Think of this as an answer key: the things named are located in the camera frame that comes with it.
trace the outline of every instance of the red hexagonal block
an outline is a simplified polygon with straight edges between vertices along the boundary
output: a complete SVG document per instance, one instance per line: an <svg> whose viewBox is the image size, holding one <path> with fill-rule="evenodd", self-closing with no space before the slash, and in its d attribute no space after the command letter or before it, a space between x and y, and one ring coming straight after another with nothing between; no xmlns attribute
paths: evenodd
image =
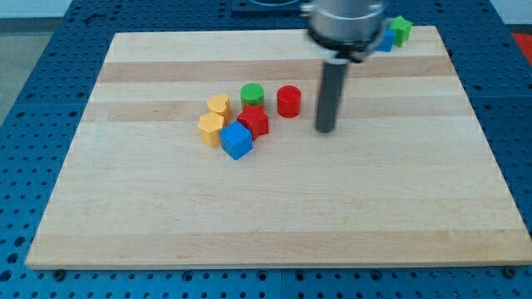
<svg viewBox="0 0 532 299"><path fill-rule="evenodd" d="M264 105L244 105L242 113L236 119L251 131L253 140L269 132L268 116L264 113Z"/></svg>
<svg viewBox="0 0 532 299"><path fill-rule="evenodd" d="M277 112L293 118L301 112L301 91L296 86L283 86L277 91Z"/></svg>

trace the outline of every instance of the wooden board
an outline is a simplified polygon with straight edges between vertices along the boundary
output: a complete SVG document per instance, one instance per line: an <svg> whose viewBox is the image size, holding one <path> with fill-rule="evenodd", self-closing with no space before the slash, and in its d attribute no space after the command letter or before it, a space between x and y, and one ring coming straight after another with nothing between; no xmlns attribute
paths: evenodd
<svg viewBox="0 0 532 299"><path fill-rule="evenodd" d="M313 128L302 31L115 35L32 244L36 269L527 264L532 242L434 27L351 66ZM217 93L264 85L271 133L234 161L200 141ZM283 119L276 90L303 90Z"/></svg>

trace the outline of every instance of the blue cube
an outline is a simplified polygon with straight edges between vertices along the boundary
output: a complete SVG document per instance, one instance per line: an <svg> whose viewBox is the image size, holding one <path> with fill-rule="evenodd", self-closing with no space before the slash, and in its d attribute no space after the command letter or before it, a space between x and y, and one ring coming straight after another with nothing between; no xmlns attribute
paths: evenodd
<svg viewBox="0 0 532 299"><path fill-rule="evenodd" d="M251 132L238 121L226 126L219 132L222 149L233 159L240 159L252 148Z"/></svg>
<svg viewBox="0 0 532 299"><path fill-rule="evenodd" d="M384 32L384 38L377 51L392 51L393 42L396 40L396 34L390 28Z"/></svg>

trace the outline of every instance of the toy block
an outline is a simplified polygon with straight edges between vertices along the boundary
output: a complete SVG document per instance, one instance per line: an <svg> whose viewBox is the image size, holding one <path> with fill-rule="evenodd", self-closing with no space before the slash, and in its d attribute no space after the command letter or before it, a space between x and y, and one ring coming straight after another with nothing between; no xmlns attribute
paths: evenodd
<svg viewBox="0 0 532 299"><path fill-rule="evenodd" d="M204 143L210 146L220 144L219 132L224 128L224 117L214 112L202 115L199 118L199 135Z"/></svg>
<svg viewBox="0 0 532 299"><path fill-rule="evenodd" d="M293 118L301 112L301 91L296 86L283 86L277 91L277 112Z"/></svg>
<svg viewBox="0 0 532 299"><path fill-rule="evenodd" d="M410 37L412 22L407 21L404 17L399 16L393 19L390 29L396 34L394 45L402 47Z"/></svg>
<svg viewBox="0 0 532 299"><path fill-rule="evenodd" d="M240 89L240 100L244 105L264 105L264 89L260 84L249 83Z"/></svg>
<svg viewBox="0 0 532 299"><path fill-rule="evenodd" d="M233 159L240 159L253 148L251 132L238 121L219 132L222 149Z"/></svg>
<svg viewBox="0 0 532 299"><path fill-rule="evenodd" d="M396 33L392 29L387 29L384 32L384 38L377 51L392 51L393 43L396 40Z"/></svg>
<svg viewBox="0 0 532 299"><path fill-rule="evenodd" d="M268 116L264 113L264 105L244 105L244 109L237 120L251 131L253 140L269 132Z"/></svg>
<svg viewBox="0 0 532 299"><path fill-rule="evenodd" d="M211 97L207 100L207 108L209 108L210 112L214 112L224 117L224 125L229 123L231 117L231 105L229 103L228 95L219 94Z"/></svg>

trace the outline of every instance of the yellow block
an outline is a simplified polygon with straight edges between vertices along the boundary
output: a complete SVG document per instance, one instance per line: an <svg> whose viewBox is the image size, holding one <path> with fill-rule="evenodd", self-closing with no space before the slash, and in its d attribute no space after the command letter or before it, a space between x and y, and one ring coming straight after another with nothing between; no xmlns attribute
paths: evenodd
<svg viewBox="0 0 532 299"><path fill-rule="evenodd" d="M210 146L218 146L219 132L224 128L224 117L214 112L202 115L199 118L199 135L203 142Z"/></svg>
<svg viewBox="0 0 532 299"><path fill-rule="evenodd" d="M224 124L229 123L231 117L231 106L229 103L229 96L226 94L219 94L207 100L207 107L209 111L222 115L225 119Z"/></svg>

